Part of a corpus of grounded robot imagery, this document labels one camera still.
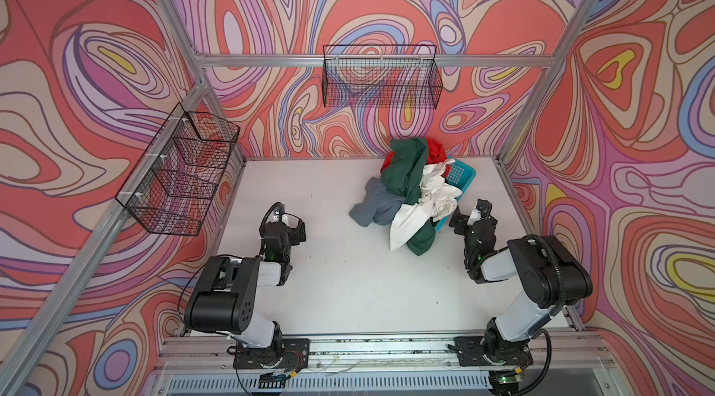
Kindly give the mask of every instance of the slotted metal strip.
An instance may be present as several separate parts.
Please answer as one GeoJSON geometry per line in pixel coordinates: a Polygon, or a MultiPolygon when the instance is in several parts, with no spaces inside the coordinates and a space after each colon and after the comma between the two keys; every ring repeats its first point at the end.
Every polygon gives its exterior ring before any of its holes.
{"type": "MultiPolygon", "coordinates": [[[[486,371],[433,371],[392,373],[304,373],[286,382],[282,390],[260,389],[257,374],[241,376],[246,390],[252,393],[298,393],[371,390],[484,390],[491,389],[486,371]]],[[[227,394],[241,390],[231,374],[178,374],[168,385],[169,395],[227,394]]]]}

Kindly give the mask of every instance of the teal basket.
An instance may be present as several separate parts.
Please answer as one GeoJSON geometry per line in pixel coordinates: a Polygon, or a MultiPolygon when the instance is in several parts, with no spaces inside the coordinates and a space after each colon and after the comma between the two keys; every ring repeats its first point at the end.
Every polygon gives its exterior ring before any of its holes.
{"type": "MultiPolygon", "coordinates": [[[[477,171],[475,171],[474,168],[471,168],[466,163],[455,159],[455,162],[452,164],[452,168],[449,170],[449,174],[447,175],[447,183],[461,189],[462,196],[464,196],[464,192],[467,191],[475,176],[477,176],[477,171]]],[[[442,220],[437,223],[435,231],[439,231],[442,228],[442,225],[449,221],[451,217],[452,214],[443,217],[442,220]]]]}

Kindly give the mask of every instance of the dark green cloth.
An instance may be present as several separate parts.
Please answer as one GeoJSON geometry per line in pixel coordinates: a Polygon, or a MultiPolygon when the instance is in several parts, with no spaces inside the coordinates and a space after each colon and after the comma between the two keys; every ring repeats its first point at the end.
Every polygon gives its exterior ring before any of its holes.
{"type": "MultiPolygon", "coordinates": [[[[380,179],[393,195],[404,196],[405,204],[416,204],[422,197],[420,180],[427,164],[430,149],[427,140],[414,137],[407,140],[392,140],[390,148],[395,152],[390,165],[382,171],[380,179]]],[[[425,222],[417,233],[407,241],[407,247],[417,256],[432,247],[435,228],[431,221],[425,222]]]]}
{"type": "Polygon", "coordinates": [[[380,179],[390,193],[404,196],[405,204],[416,204],[422,197],[420,191],[422,169],[427,164],[430,154],[427,140],[422,137],[392,140],[390,148],[395,155],[390,165],[382,171],[380,179]]]}

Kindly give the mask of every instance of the black wire mesh basket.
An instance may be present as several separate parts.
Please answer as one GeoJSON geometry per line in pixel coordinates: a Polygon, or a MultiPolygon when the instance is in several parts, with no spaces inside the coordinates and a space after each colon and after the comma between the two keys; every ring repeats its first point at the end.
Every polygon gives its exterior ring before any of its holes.
{"type": "Polygon", "coordinates": [[[326,107],[436,109],[442,77],[431,44],[323,46],[326,107]]]}
{"type": "Polygon", "coordinates": [[[124,208],[149,233],[198,236],[239,127],[209,112],[184,112],[124,208]]]}

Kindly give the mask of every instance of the red cloth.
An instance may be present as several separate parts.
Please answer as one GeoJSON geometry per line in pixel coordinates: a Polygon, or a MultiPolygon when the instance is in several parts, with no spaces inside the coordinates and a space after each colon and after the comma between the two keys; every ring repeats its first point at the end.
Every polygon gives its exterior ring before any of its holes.
{"type": "MultiPolygon", "coordinates": [[[[434,140],[431,137],[425,137],[425,140],[427,140],[427,148],[430,150],[430,154],[427,157],[427,165],[431,165],[434,163],[440,163],[444,162],[447,160],[447,152],[445,151],[444,147],[442,146],[442,143],[440,143],[437,140],[434,140]]],[[[393,156],[395,155],[395,152],[390,152],[387,157],[385,157],[385,161],[382,163],[382,167],[380,168],[380,174],[382,174],[382,171],[390,166],[390,163],[393,161],[393,156]]],[[[449,170],[451,166],[447,165],[445,168],[444,173],[442,174],[443,177],[447,177],[449,175],[449,170]]]]}

